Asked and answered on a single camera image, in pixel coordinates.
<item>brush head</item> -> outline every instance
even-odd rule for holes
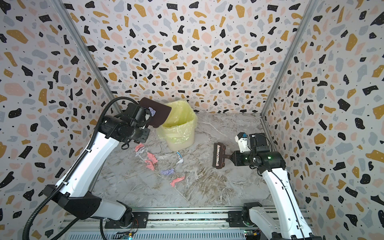
[[[221,142],[214,144],[212,167],[222,169],[225,166],[225,145]]]

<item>pink crumpled paper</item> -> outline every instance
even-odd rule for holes
[[[155,158],[155,155],[150,152],[147,152],[147,157],[153,162],[153,164],[158,162],[158,160]]]
[[[153,163],[150,160],[145,160],[145,163],[148,164],[146,167],[151,169],[152,171],[155,171],[155,166],[153,166]]]
[[[180,182],[181,180],[184,180],[184,178],[185,178],[185,176],[184,176],[184,177],[178,177],[178,178],[174,179],[174,180],[172,181],[172,183],[170,183],[170,185],[171,185],[172,187],[175,187],[175,183],[176,183],[176,182]]]
[[[140,143],[139,145],[137,145],[135,147],[135,152],[137,152],[138,150],[140,150],[140,148],[144,147],[144,144]]]

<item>terrazzo wall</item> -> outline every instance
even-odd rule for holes
[[[323,239],[384,239],[383,1],[319,1],[266,120]]]
[[[117,96],[262,109],[307,0],[65,0]]]
[[[0,0],[0,239],[23,226],[70,168],[106,99],[49,1]],[[31,239],[57,234],[64,210],[50,201]]]

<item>trash bin liner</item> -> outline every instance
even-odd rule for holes
[[[179,100],[166,103],[172,108],[167,120],[157,128],[157,135],[160,139],[167,141],[172,151],[191,146],[195,140],[195,128],[197,116],[187,101]]]

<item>trash can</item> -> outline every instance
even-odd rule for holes
[[[191,146],[195,140],[197,116],[187,101],[166,103],[172,108],[167,120],[157,128],[157,135],[167,141],[172,151]]]

